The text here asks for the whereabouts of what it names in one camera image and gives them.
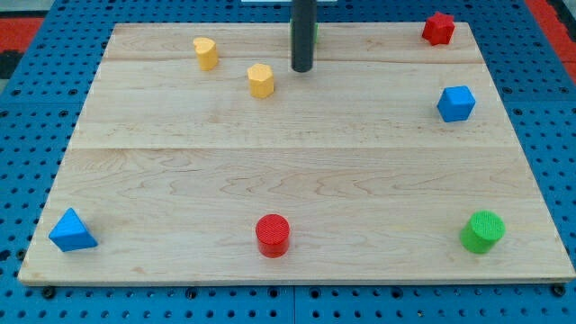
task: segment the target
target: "metal rod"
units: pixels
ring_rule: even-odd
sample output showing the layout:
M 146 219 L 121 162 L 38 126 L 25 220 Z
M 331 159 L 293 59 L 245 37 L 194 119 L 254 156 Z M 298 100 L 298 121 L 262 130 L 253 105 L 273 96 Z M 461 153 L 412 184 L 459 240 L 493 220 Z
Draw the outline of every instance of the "metal rod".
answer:
M 308 72 L 314 60 L 316 0 L 292 0 L 292 69 Z

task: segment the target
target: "blue pegboard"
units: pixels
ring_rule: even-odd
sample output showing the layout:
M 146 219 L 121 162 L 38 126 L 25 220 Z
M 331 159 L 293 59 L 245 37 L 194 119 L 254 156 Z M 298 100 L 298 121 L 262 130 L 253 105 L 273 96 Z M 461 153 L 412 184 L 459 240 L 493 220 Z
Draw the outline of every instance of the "blue pegboard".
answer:
M 576 260 L 576 88 L 519 0 L 339 0 L 320 22 L 468 22 Z M 239 0 L 57 0 L 0 97 L 0 322 L 576 322 L 550 285 L 43 288 L 16 280 L 115 23 L 288 22 Z

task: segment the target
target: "wooden plank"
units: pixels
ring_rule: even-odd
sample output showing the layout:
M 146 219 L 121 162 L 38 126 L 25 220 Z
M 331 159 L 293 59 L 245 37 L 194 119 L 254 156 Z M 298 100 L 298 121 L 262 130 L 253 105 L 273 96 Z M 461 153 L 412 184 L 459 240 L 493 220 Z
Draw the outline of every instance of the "wooden plank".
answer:
M 454 42 L 437 48 L 421 28 L 323 24 L 316 67 L 299 75 L 289 68 L 286 24 L 118 25 L 21 281 L 571 280 L 469 27 L 459 23 Z M 210 73 L 195 65 L 191 41 L 200 35 L 222 54 Z M 276 91 L 265 100 L 248 93 L 246 68 L 256 62 L 274 69 Z M 460 84 L 474 91 L 474 116 L 445 124 L 440 91 Z M 98 247 L 64 254 L 48 241 L 70 206 Z M 479 209 L 500 214 L 508 231 L 483 256 L 458 240 Z M 291 248 L 278 259 L 257 251 L 254 226 L 269 212 L 292 225 Z

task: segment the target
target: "blue block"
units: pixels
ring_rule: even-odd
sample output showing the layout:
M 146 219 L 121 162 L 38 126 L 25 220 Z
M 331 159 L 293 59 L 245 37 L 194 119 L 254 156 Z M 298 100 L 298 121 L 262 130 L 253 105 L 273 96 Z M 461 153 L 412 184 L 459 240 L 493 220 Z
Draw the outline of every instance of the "blue block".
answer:
M 72 208 L 69 208 L 64 213 L 64 216 L 62 216 L 58 224 L 52 229 L 48 238 L 51 239 L 62 252 L 80 248 L 93 248 L 98 245 Z
M 437 107 L 444 122 L 459 122 L 468 119 L 475 104 L 468 86 L 461 85 L 445 88 Z

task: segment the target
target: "yellow hexagonal prism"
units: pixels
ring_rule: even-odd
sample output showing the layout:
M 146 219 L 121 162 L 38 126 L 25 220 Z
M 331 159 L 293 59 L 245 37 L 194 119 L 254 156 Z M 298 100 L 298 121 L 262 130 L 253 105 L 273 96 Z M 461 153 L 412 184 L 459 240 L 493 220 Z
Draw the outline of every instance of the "yellow hexagonal prism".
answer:
M 247 73 L 252 96 L 266 98 L 274 92 L 274 74 L 269 65 L 256 63 Z
M 198 37 L 193 41 L 200 70 L 210 71 L 218 65 L 216 42 L 206 37 Z

